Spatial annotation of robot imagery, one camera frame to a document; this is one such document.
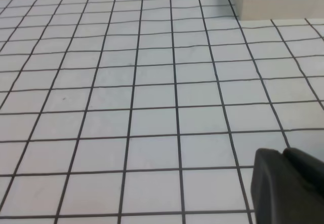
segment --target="white grid surface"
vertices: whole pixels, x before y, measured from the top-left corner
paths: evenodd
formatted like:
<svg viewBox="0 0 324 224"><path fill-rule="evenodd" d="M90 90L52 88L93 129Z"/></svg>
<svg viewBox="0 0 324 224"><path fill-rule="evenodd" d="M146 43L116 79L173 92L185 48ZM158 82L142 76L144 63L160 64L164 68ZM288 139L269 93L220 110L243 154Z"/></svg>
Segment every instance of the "white grid surface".
<svg viewBox="0 0 324 224"><path fill-rule="evenodd" d="M0 0L0 224L255 224L260 147L324 160L324 20L233 0Z"/></svg>

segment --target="black object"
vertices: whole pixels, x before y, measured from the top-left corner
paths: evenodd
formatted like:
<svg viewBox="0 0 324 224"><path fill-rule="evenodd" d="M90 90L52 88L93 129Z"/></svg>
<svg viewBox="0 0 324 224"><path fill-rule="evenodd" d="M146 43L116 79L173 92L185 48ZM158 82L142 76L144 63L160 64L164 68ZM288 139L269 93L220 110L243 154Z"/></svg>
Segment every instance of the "black object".
<svg viewBox="0 0 324 224"><path fill-rule="evenodd" d="M323 224L324 163L295 148L258 149L251 194L257 224Z"/></svg>

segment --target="grid paper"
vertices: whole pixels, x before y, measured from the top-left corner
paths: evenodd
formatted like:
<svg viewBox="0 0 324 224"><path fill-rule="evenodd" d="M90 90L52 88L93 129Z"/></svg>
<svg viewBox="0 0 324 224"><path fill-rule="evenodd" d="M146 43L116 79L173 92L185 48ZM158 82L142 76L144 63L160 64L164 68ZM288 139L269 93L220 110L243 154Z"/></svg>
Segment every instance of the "grid paper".
<svg viewBox="0 0 324 224"><path fill-rule="evenodd" d="M324 160L324 20L233 0L0 0L0 224L255 224L260 147Z"/></svg>

